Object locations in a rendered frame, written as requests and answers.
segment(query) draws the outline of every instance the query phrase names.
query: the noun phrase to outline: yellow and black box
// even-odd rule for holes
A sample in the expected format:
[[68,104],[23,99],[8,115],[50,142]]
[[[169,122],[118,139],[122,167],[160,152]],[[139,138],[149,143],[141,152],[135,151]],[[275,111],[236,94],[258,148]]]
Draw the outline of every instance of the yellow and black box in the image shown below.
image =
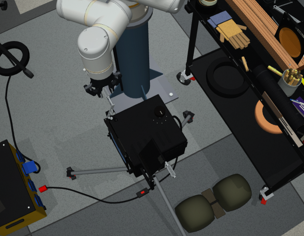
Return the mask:
[[0,142],[0,235],[5,236],[46,217],[22,156],[7,141]]

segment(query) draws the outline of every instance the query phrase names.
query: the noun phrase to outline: purple booklet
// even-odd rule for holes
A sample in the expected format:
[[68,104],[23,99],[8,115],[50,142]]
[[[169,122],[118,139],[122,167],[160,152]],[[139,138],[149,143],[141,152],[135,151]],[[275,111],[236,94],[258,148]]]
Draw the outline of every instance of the purple booklet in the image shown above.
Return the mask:
[[[301,103],[304,103],[304,100],[301,97],[298,97],[296,100],[298,100]],[[294,107],[299,111],[299,113],[304,117],[304,105],[300,105],[297,102],[293,102]]]

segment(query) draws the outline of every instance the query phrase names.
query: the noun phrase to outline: black knob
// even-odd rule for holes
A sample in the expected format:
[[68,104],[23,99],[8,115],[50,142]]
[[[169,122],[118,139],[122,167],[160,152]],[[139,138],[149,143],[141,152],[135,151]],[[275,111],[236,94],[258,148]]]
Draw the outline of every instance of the black knob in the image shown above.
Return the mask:
[[163,106],[157,106],[154,109],[154,114],[156,115],[156,117],[162,118],[165,115],[165,108]]

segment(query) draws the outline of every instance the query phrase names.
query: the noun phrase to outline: orange brick beam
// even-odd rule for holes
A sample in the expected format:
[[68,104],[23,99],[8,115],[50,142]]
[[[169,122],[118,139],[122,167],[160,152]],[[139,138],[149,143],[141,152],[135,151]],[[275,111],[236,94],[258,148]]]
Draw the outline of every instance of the orange brick beam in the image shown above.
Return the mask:
[[269,16],[266,17],[266,12],[257,4],[255,0],[225,1],[239,15],[242,21],[253,32],[256,38],[261,42],[261,44],[265,47],[265,49],[269,52],[283,71],[289,68],[298,70],[302,70],[304,68],[304,59],[299,62],[299,65],[297,65],[274,37],[272,32],[276,31],[277,25],[275,29],[273,20]]

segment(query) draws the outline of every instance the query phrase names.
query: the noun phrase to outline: yellow glove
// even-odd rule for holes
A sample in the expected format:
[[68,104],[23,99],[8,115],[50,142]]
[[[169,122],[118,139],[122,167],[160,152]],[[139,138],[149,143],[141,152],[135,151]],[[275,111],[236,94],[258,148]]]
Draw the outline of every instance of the yellow glove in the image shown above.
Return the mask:
[[218,25],[216,30],[221,34],[220,40],[224,43],[224,38],[231,43],[235,49],[244,49],[250,44],[249,38],[242,32],[247,27],[236,24],[233,19]]

